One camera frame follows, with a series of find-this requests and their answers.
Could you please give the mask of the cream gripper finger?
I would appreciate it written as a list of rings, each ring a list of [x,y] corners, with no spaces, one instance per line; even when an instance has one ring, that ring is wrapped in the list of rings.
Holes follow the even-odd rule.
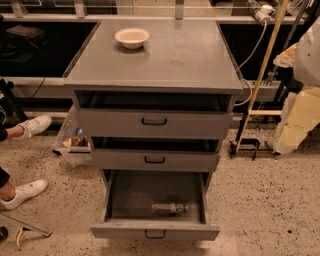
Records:
[[[296,48],[296,44],[291,45],[289,48],[275,57],[273,64],[282,68],[293,67],[295,64]]]
[[[298,94],[290,92],[276,128],[273,150],[280,154],[293,152],[319,123],[320,87],[304,85]]]

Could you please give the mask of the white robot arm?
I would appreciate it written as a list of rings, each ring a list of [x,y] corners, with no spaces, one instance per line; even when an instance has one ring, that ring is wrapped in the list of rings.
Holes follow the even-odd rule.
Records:
[[[285,99],[273,141],[275,152],[288,154],[320,124],[320,17],[273,63],[292,67],[294,79],[303,84],[299,93],[290,92]]]

